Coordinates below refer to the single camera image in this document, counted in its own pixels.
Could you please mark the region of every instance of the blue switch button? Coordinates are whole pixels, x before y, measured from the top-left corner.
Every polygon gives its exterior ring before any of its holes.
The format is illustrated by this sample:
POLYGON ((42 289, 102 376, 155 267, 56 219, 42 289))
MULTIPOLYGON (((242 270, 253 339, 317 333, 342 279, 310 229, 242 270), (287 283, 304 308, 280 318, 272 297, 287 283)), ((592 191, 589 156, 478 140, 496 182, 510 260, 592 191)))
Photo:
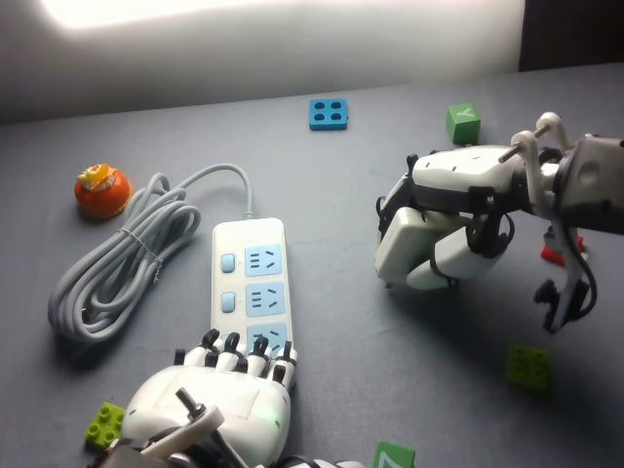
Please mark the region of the blue switch button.
POLYGON ((234 312, 236 309, 236 294, 234 292, 224 292, 221 295, 221 311, 224 314, 234 312))
POLYGON ((223 273, 231 273, 236 268, 236 255, 234 253, 226 253, 221 256, 221 271, 223 273))

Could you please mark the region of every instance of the white wall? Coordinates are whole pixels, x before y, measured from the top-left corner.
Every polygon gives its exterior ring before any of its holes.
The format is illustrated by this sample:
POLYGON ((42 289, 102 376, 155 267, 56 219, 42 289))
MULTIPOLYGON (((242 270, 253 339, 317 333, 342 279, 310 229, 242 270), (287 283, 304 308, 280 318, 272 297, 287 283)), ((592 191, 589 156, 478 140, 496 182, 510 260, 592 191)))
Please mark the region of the white wall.
POLYGON ((232 2, 66 29, 40 0, 0 0, 0 122, 456 81, 518 67, 524 0, 232 2))

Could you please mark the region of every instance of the dark green lego brick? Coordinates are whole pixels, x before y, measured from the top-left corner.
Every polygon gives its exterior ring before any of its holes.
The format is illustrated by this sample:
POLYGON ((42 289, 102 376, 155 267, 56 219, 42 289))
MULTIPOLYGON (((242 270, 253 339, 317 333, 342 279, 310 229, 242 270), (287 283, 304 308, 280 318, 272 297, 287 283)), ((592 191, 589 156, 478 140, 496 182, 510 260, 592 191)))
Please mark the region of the dark green lego brick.
POLYGON ((416 450, 413 448, 379 441, 372 468, 411 468, 415 458, 416 450))
POLYGON ((85 431, 85 441, 93 449, 105 450, 115 440, 121 437, 121 423, 125 411, 112 403, 104 402, 97 416, 91 421, 85 431))
POLYGON ((516 344, 509 347, 507 381, 539 392, 551 389, 552 360, 550 352, 516 344))
POLYGON ((450 105, 447 110, 447 132, 455 144, 477 144, 481 116, 472 102, 450 105))

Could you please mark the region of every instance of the lime green lego brick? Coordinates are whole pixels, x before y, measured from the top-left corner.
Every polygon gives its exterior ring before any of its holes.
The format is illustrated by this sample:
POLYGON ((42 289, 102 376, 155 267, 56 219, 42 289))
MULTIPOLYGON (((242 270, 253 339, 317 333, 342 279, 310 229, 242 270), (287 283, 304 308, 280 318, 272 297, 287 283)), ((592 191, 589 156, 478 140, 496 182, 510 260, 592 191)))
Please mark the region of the lime green lego brick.
POLYGON ((87 445, 94 449, 108 449, 115 439, 121 437, 121 423, 125 413, 122 408, 104 402, 85 431, 87 445))
POLYGON ((507 381, 540 392, 551 388, 552 360, 548 351, 517 344, 509 347, 507 381))
POLYGON ((387 441, 379 441, 372 468, 411 468, 416 450, 387 441))
POLYGON ((447 110, 447 132, 455 144, 477 144, 481 116, 472 102, 450 105, 447 110))

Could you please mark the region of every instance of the bright light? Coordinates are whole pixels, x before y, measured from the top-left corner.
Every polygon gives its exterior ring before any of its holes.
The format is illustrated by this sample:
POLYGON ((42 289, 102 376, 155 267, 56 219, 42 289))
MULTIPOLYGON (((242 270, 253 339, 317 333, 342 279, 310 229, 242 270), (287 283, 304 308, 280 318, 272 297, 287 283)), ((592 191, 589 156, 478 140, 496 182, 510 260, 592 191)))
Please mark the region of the bright light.
POLYGON ((250 0, 41 0, 65 27, 87 28, 151 20, 250 0))

